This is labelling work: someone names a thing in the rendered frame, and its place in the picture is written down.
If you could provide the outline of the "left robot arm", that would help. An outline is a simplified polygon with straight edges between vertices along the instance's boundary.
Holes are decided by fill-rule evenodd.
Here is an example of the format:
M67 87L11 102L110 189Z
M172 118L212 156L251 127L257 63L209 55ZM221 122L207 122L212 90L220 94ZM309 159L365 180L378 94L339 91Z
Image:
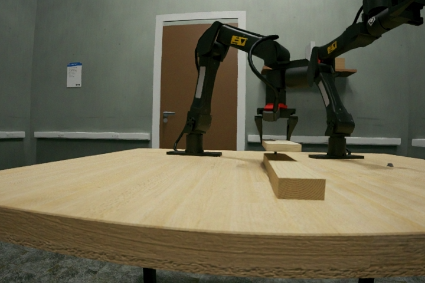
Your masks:
M333 41L312 48L310 62L313 68L313 82L318 86L326 108L328 137L327 154L309 154L313 159L364 159L360 155L346 154L346 138L355 128L351 113L348 113L334 83L335 58L347 51L366 47L390 31L385 29L379 14L388 8L387 0L363 0L362 22L350 25ZM318 59L323 63L318 63ZM313 155L313 156L312 156Z

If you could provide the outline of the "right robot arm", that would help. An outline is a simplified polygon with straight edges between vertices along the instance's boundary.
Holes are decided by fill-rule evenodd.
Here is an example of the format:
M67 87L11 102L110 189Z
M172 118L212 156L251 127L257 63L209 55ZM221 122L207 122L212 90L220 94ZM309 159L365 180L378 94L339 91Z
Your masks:
M222 155L222 152L203 150L203 134L210 128L213 117L210 115L211 98L217 70L230 46L248 53L251 46L260 38L262 37L228 27L220 21L215 21L202 36L197 44L199 72L195 95L183 129L183 133L188 133L186 150L168 151L167 155L214 157ZM306 58L290 61L290 52L277 41L261 42L253 50L252 55L264 59L264 65L272 69L266 72L266 79L277 88L278 92L280 88L286 90L286 87L293 89L313 86L312 63Z

